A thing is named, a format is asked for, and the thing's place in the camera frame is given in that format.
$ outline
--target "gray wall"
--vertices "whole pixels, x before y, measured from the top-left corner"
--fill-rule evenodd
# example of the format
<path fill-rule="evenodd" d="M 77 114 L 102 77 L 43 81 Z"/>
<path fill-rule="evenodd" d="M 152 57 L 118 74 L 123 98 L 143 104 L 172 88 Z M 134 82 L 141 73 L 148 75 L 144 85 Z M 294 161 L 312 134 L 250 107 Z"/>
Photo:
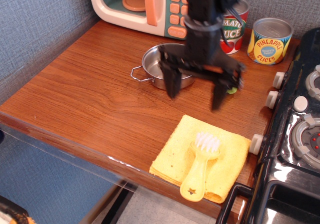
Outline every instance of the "gray wall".
<path fill-rule="evenodd" d="M 90 0 L 0 0 L 0 104 L 98 19 Z"/>
<path fill-rule="evenodd" d="M 320 0 L 246 0 L 250 5 L 247 27 L 264 17 L 281 18 L 291 23 L 293 37 L 301 38 L 320 26 Z"/>

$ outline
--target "wooden countertop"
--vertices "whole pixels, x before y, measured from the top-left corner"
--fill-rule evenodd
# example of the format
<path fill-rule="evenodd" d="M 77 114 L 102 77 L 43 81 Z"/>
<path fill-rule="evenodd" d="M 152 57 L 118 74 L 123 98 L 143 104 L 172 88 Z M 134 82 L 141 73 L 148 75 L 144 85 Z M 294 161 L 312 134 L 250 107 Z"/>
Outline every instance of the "wooden countertop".
<path fill-rule="evenodd" d="M 179 189 L 148 173 L 184 114 L 251 139 L 264 134 L 272 116 L 265 101 L 277 71 L 286 71 L 299 40 L 280 64 L 256 64 L 247 56 L 251 30 L 232 57 L 247 66 L 244 88 L 211 112 L 212 84 L 197 79 L 171 100 L 164 90 L 130 77 L 154 45 L 179 42 L 99 21 L 0 107 L 0 121 L 36 139 L 88 160 L 209 216 L 220 206 L 192 203 Z M 146 77 L 142 69 L 136 76 Z M 252 186 L 257 157 L 249 154 L 238 182 Z M 236 223 L 243 205 L 233 207 Z"/>

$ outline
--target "toy microwave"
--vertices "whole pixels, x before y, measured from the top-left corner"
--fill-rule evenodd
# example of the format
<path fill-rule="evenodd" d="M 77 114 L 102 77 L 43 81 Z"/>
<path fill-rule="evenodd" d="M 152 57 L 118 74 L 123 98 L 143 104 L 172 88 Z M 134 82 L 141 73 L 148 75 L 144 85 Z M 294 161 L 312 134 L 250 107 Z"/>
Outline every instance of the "toy microwave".
<path fill-rule="evenodd" d="M 159 36 L 185 39 L 187 0 L 91 0 L 104 21 Z"/>

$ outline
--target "stove knob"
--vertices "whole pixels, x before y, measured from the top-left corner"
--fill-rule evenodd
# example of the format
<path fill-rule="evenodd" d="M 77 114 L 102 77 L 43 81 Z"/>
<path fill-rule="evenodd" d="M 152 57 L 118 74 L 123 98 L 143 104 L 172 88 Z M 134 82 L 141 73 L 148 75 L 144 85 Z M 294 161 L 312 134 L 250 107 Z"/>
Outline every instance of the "stove knob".
<path fill-rule="evenodd" d="M 298 96 L 293 102 L 293 108 L 296 112 L 300 113 L 308 107 L 308 100 L 304 96 Z"/>
<path fill-rule="evenodd" d="M 284 72 L 277 72 L 275 74 L 275 79 L 273 80 L 273 84 L 272 86 L 276 89 L 280 89 L 281 88 L 281 85 L 282 85 L 282 82 L 283 82 L 283 78 L 285 77 L 285 73 Z"/>
<path fill-rule="evenodd" d="M 278 91 L 270 91 L 268 94 L 268 97 L 266 98 L 265 105 L 270 109 L 273 109 L 275 107 L 278 94 L 279 94 Z"/>
<path fill-rule="evenodd" d="M 264 137 L 262 135 L 254 134 L 251 140 L 249 152 L 258 155 L 263 139 Z"/>

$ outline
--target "can lid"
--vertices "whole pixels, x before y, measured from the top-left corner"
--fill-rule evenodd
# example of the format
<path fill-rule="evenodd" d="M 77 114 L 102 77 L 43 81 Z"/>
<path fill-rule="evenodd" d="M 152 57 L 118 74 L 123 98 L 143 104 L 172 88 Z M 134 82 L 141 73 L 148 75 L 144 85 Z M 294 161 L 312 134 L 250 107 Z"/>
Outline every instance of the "can lid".
<path fill-rule="evenodd" d="M 258 19 L 254 22 L 253 29 L 267 38 L 286 38 L 294 32 L 294 28 L 288 22 L 278 18 Z"/>
<path fill-rule="evenodd" d="M 239 0 L 238 3 L 234 4 L 233 8 L 238 12 L 238 14 L 244 14 L 248 12 L 249 5 L 245 0 Z M 225 16 L 231 15 L 229 11 L 226 11 Z"/>

